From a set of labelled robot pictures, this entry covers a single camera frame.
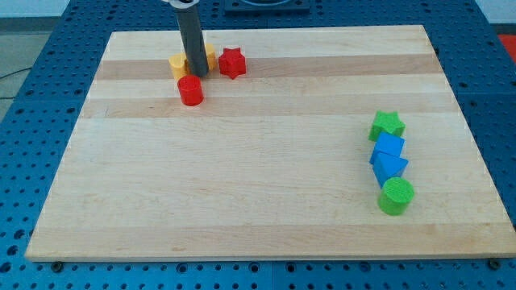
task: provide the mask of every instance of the wood grain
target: wood grain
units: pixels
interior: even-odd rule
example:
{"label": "wood grain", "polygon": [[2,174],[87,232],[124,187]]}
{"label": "wood grain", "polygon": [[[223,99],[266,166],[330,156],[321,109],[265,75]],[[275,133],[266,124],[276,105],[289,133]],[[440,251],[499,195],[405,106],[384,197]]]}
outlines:
{"label": "wood grain", "polygon": [[[516,233],[420,26],[206,31],[245,76],[181,104],[177,31],[111,36],[27,249],[34,261],[516,255]],[[376,110],[407,124],[404,215],[377,207]]]}

